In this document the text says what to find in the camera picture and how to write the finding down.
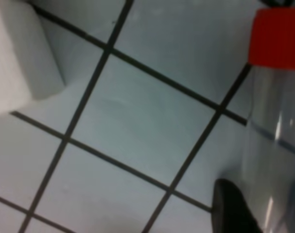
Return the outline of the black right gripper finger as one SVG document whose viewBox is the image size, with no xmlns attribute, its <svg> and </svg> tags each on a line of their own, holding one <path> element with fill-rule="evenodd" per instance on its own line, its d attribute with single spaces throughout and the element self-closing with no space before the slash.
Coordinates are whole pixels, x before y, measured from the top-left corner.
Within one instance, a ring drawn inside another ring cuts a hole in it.
<svg viewBox="0 0 295 233">
<path fill-rule="evenodd" d="M 211 224 L 214 233 L 261 233 L 240 189 L 227 179 L 214 183 Z"/>
</svg>

